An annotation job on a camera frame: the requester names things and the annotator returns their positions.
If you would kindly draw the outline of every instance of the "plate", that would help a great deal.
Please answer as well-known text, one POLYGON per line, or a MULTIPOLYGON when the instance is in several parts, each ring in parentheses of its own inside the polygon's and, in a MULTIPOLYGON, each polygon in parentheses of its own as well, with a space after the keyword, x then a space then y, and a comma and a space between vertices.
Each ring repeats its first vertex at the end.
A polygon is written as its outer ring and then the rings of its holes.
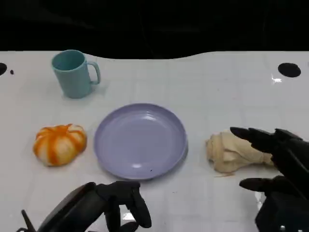
POLYGON ((151 179, 171 170, 186 155, 181 121, 153 104, 123 106, 99 125, 94 150, 102 168, 125 179, 151 179))

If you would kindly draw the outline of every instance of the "robotic hand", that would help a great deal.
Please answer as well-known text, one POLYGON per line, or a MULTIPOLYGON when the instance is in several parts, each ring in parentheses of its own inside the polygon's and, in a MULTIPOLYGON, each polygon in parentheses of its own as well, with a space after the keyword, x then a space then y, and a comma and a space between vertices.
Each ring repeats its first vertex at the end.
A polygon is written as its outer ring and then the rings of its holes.
POLYGON ((309 143, 287 130, 274 133, 253 128, 230 128, 262 152, 271 153, 275 167, 283 174, 273 179, 248 178, 240 186, 264 192, 266 200, 255 223, 261 232, 309 231, 309 143))
MULTIPOLYGON (((110 185, 89 182, 72 191, 47 216, 37 232, 84 232, 105 213, 109 232, 134 232, 138 226, 151 227, 151 218, 140 184, 134 181, 116 181, 110 185), (120 226, 119 205, 126 205, 136 222, 120 226)), ((27 229, 17 232, 36 232, 26 212, 22 215, 27 229)))

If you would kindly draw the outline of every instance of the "white table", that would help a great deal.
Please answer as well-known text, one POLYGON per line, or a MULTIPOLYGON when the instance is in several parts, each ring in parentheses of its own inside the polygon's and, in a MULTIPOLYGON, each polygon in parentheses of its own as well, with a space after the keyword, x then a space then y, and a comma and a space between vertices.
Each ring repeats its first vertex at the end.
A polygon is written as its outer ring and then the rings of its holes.
MULTIPOLYGON (((142 183, 153 226, 139 231, 257 231, 254 194, 238 183, 246 177, 273 177, 277 172, 253 166, 235 176, 217 178, 220 174, 206 160, 205 140, 230 126, 285 128, 309 139, 308 52, 205 53, 173 60, 87 55, 99 64, 103 81, 80 100, 62 96, 50 67, 55 53, 0 53, 0 62, 8 65, 0 76, 2 231, 24 226, 21 209, 26 209, 37 229, 74 188, 88 181, 115 181, 97 163, 93 135, 109 112, 134 102, 153 102, 173 111, 189 139, 189 153, 181 167, 142 183), (282 62, 296 63, 301 75, 282 76, 277 70, 282 62), (70 165, 46 168, 32 154, 35 134, 41 127, 68 123, 85 128, 87 149, 70 165)), ((107 232, 104 216, 89 229, 107 232)))

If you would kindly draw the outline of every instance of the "crumpled towel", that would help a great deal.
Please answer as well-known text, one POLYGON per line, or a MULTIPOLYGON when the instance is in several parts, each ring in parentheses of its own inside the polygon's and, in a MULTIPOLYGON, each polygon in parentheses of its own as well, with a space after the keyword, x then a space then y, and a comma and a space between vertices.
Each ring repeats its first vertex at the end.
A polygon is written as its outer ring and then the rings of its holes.
POLYGON ((265 163, 273 166, 271 154, 251 147, 229 131, 214 134, 206 141, 207 158, 214 163, 214 169, 221 173, 231 173, 252 163, 265 163))

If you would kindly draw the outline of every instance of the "black circle marker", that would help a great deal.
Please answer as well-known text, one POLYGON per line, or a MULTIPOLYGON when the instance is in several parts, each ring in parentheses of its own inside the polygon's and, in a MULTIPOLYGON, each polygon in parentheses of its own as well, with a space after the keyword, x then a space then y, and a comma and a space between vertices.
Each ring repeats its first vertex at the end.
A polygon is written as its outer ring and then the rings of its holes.
POLYGON ((5 73, 5 71, 8 69, 6 64, 0 63, 0 76, 5 73))
POLYGON ((287 77, 298 77, 301 74, 300 68, 297 66, 297 64, 293 63, 282 63, 278 66, 278 71, 283 75, 287 77))

